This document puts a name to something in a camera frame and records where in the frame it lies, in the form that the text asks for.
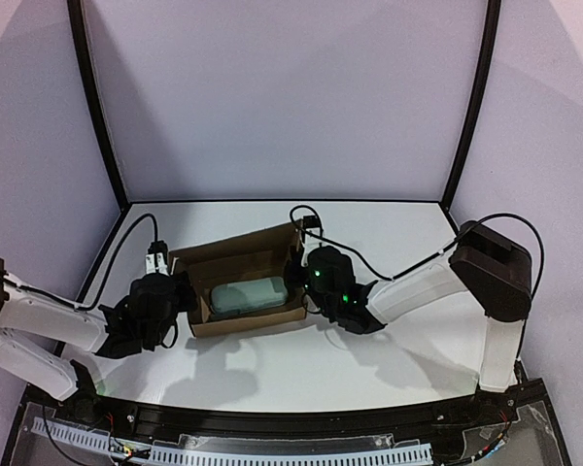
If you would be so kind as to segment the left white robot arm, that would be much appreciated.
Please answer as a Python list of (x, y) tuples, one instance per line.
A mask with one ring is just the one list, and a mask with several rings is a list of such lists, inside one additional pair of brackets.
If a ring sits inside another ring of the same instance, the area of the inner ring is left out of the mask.
[(9, 274), (0, 258), (0, 368), (46, 392), (72, 415), (92, 422), (100, 401), (87, 367), (66, 361), (31, 340), (35, 334), (107, 359), (163, 346), (178, 316), (196, 308), (185, 273), (169, 275), (162, 254), (146, 258), (147, 273), (116, 306), (95, 315), (77, 302), (36, 290)]

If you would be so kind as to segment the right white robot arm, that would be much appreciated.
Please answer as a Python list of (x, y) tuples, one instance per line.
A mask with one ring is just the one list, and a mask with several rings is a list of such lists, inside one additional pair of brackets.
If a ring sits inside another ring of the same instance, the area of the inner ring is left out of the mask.
[(368, 335), (424, 306), (467, 292), (481, 307), (486, 334), (478, 386), (505, 391), (519, 355), (543, 270), (528, 250), (486, 226), (463, 224), (442, 249), (399, 274), (357, 281), (357, 250), (325, 237), (317, 215), (293, 218), (302, 249), (287, 265), (286, 280), (303, 289), (302, 303), (345, 331)]

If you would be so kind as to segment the pale green glasses case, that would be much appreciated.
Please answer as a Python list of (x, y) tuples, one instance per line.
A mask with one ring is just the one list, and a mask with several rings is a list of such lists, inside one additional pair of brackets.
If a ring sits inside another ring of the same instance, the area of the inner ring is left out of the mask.
[(288, 291), (281, 277), (268, 277), (217, 285), (211, 290), (210, 299), (214, 315), (238, 316), (282, 306)]

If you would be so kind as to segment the brown cardboard box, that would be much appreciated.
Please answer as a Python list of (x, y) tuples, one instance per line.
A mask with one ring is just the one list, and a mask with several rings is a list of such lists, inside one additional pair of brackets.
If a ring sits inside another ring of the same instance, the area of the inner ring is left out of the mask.
[(173, 273), (195, 295), (188, 311), (192, 335), (218, 337), (305, 319), (303, 287), (285, 280), (286, 267), (301, 254), (289, 223), (170, 251)]

